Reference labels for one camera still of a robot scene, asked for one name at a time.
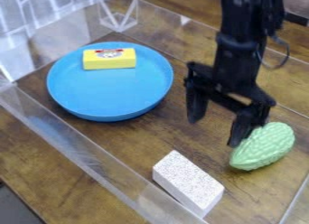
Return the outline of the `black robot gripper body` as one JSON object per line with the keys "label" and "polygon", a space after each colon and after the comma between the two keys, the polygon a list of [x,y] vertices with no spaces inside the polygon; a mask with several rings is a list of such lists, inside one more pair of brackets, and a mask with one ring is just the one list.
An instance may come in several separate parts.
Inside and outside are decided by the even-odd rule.
{"label": "black robot gripper body", "polygon": [[206,93],[209,100],[222,103],[229,109],[242,108],[242,104],[229,97],[229,93],[249,98],[253,104],[273,107],[276,100],[256,82],[261,65],[258,54],[265,50],[264,44],[265,42],[254,41],[238,42],[231,36],[218,33],[214,66],[190,61],[185,87],[191,82]]}

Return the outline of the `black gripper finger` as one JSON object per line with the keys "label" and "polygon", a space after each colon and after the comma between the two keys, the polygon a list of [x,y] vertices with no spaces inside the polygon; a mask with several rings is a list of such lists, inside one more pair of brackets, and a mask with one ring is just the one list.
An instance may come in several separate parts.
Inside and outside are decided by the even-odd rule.
{"label": "black gripper finger", "polygon": [[252,104],[241,109],[231,124],[229,146],[237,147],[253,130],[266,124],[269,111],[270,107],[262,104]]}
{"label": "black gripper finger", "polygon": [[189,82],[186,84],[186,108],[187,118],[191,124],[203,118],[207,109],[207,100],[209,97],[206,93]]}

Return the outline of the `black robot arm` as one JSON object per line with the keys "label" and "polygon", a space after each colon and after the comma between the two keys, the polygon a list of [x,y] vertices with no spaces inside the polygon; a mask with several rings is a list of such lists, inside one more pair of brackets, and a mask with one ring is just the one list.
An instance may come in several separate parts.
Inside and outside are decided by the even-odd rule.
{"label": "black robot arm", "polygon": [[284,4],[282,0],[221,0],[221,6],[214,65],[187,63],[186,108],[193,123],[203,118],[210,101],[235,113],[229,137],[229,145],[235,147],[266,123],[269,110],[277,104],[256,78],[266,39],[276,36],[282,25]]}

